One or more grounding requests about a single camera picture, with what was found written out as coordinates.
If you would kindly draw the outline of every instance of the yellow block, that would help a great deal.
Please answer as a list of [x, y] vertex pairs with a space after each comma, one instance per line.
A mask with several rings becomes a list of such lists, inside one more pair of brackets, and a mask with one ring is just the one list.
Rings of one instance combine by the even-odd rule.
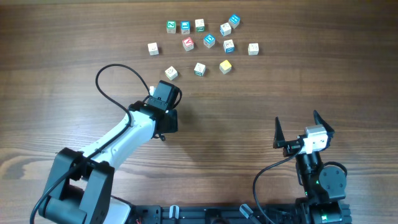
[[223, 68], [223, 70], [228, 70], [232, 67], [232, 65], [230, 64], [230, 62], [228, 60], [225, 60], [224, 62], [222, 62], [220, 64], [221, 68]]

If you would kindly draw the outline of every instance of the brown wooden surface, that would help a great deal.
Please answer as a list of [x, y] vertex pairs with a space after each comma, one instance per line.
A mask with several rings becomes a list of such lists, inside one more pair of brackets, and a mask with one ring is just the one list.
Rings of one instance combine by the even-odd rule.
[[[254, 176], [282, 159], [272, 148], [274, 118], [287, 139], [313, 124], [312, 111], [335, 128], [323, 161], [349, 170], [346, 203], [354, 223], [398, 218], [398, 5], [396, 2], [241, 1], [0, 7], [0, 223], [27, 223], [55, 153], [79, 149], [115, 126], [123, 112], [96, 90], [96, 72], [125, 63], [148, 83], [183, 91], [180, 131], [151, 140], [115, 173], [113, 194], [135, 204], [253, 204]], [[242, 22], [222, 38], [220, 24]], [[203, 18], [205, 33], [167, 34], [168, 19]], [[207, 49], [209, 31], [217, 44]], [[181, 40], [192, 37], [186, 52]], [[226, 55], [222, 41], [233, 39]], [[147, 44], [157, 42], [151, 57]], [[258, 42], [249, 57], [248, 43]], [[219, 64], [228, 59], [227, 75]], [[197, 62], [206, 75], [193, 74]], [[100, 85], [123, 105], [145, 96], [121, 69]], [[303, 197], [294, 163], [258, 182], [262, 203]], [[37, 223], [48, 223], [42, 218]]]

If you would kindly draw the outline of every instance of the white block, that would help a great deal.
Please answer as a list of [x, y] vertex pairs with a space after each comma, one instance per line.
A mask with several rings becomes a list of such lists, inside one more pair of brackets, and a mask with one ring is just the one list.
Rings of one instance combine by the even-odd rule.
[[203, 43], [205, 44], [206, 47], [210, 48], [210, 47], [214, 46], [214, 44], [216, 43], [216, 38], [213, 35], [208, 34], [203, 39]]
[[241, 22], [241, 18], [235, 14], [233, 14], [230, 18], [228, 23], [230, 24], [230, 26], [232, 28], [237, 28], [237, 26], [239, 25], [239, 23]]
[[195, 28], [197, 32], [205, 31], [205, 20], [204, 19], [195, 19]]
[[176, 71], [176, 69], [173, 68], [173, 66], [168, 68], [165, 71], [165, 73], [166, 73], [167, 78], [169, 78], [170, 80], [173, 80], [175, 77], [178, 76], [178, 72]]
[[186, 39], [182, 40], [182, 46], [184, 47], [184, 49], [186, 51], [192, 50], [193, 49], [193, 40], [191, 39], [191, 37], [188, 37]]
[[224, 40], [223, 45], [225, 53], [233, 52], [235, 49], [234, 42], [232, 40]]
[[181, 22], [181, 34], [189, 34], [191, 29], [191, 23], [189, 21]]
[[258, 43], [249, 44], [248, 51], [249, 51], [249, 55], [259, 54], [259, 44]]
[[149, 55], [158, 55], [159, 54], [159, 50], [157, 48], [156, 42], [148, 44], [148, 51], [149, 51]]
[[169, 34], [175, 34], [177, 31], [177, 23], [175, 21], [167, 21], [166, 29]]
[[230, 64], [230, 62], [228, 60], [225, 60], [224, 62], [222, 62], [220, 64], [220, 70], [221, 72], [223, 72], [223, 74], [227, 74], [229, 71], [231, 71], [232, 69], [232, 65]]
[[206, 71], [206, 65], [197, 63], [193, 71], [195, 72], [195, 75], [204, 76]]
[[224, 23], [223, 25], [220, 26], [220, 32], [223, 35], [223, 37], [225, 37], [228, 34], [231, 34], [231, 26], [229, 25], [229, 23]]
[[156, 88], [155, 88], [154, 86], [150, 86], [150, 87], [149, 87], [149, 94], [150, 94], [151, 96], [153, 96], [154, 93], [155, 93], [155, 90], [156, 90]]

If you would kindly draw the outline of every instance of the toy block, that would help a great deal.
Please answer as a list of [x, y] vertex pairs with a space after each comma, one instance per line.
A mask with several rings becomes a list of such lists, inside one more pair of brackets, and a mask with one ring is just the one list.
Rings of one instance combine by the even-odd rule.
[[149, 87], [149, 94], [150, 94], [151, 96], [153, 96], [154, 93], [155, 93], [155, 90], [156, 90], [156, 88], [155, 88], [154, 86], [150, 86], [150, 87]]
[[259, 54], [259, 44], [255, 43], [255, 44], [249, 44], [249, 55], [257, 55]]
[[223, 72], [223, 74], [227, 74], [229, 71], [231, 71], [232, 69], [232, 65], [230, 64], [230, 62], [228, 60], [225, 60], [224, 62], [222, 62], [220, 64], [220, 70], [221, 72]]
[[205, 31], [205, 20], [204, 19], [195, 20], [195, 28], [197, 29], [197, 32], [204, 32]]
[[148, 51], [149, 51], [149, 55], [158, 55], [159, 54], [159, 50], [157, 48], [156, 42], [148, 44]]
[[195, 72], [195, 75], [204, 76], [206, 71], [206, 65], [197, 63], [193, 71]]
[[189, 21], [181, 22], [181, 34], [189, 34], [191, 29], [191, 23]]
[[166, 73], [167, 78], [169, 78], [169, 80], [173, 80], [175, 77], [178, 76], [178, 72], [176, 71], [176, 69], [173, 68], [173, 66], [168, 68], [165, 71], [165, 73]]
[[211, 34], [207, 34], [207, 36], [203, 39], [203, 43], [206, 45], [206, 47], [210, 48], [216, 43], [216, 38]]
[[191, 37], [188, 37], [186, 39], [182, 40], [182, 46], [186, 51], [192, 50], [193, 49], [193, 40]]
[[232, 28], [234, 28], [234, 29], [239, 25], [240, 22], [241, 22], [241, 18], [240, 18], [239, 16], [235, 15], [235, 14], [233, 14], [233, 15], [229, 18], [229, 21], [228, 21], [228, 23], [230, 24], [230, 26], [231, 26]]
[[224, 40], [224, 51], [225, 53], [234, 52], [235, 46], [232, 40]]
[[224, 23], [223, 25], [220, 26], [220, 32], [223, 35], [223, 37], [225, 37], [228, 34], [231, 34], [231, 26], [229, 25], [229, 23]]
[[177, 24], [175, 21], [167, 21], [166, 28], [169, 34], [175, 34], [177, 30]]

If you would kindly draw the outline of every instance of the black bracket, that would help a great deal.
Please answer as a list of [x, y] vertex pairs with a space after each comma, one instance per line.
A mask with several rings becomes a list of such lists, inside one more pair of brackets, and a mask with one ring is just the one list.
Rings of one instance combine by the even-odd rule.
[[225, 219], [222, 219], [221, 210], [216, 208], [211, 208], [206, 210], [205, 212], [205, 224], [229, 224], [229, 222]]
[[[322, 124], [325, 127], [327, 135], [328, 135], [328, 142], [326, 144], [327, 149], [330, 146], [330, 140], [333, 138], [335, 130], [330, 127], [326, 121], [324, 121], [321, 116], [318, 114], [316, 110], [313, 111], [313, 118], [315, 120], [315, 124]], [[284, 133], [282, 131], [282, 127], [280, 125], [279, 118], [275, 118], [275, 135], [274, 135], [274, 143], [273, 148], [284, 148], [284, 157], [294, 155], [297, 150], [301, 150], [304, 146], [303, 138], [306, 138], [306, 135], [299, 135], [296, 140], [286, 141]]]
[[[54, 159], [44, 192], [71, 167], [84, 159], [81, 152], [62, 149]], [[39, 215], [55, 223], [103, 223], [111, 199], [114, 168], [107, 162], [89, 161], [65, 179], [39, 208]], [[88, 179], [85, 191], [70, 185], [70, 179]]]

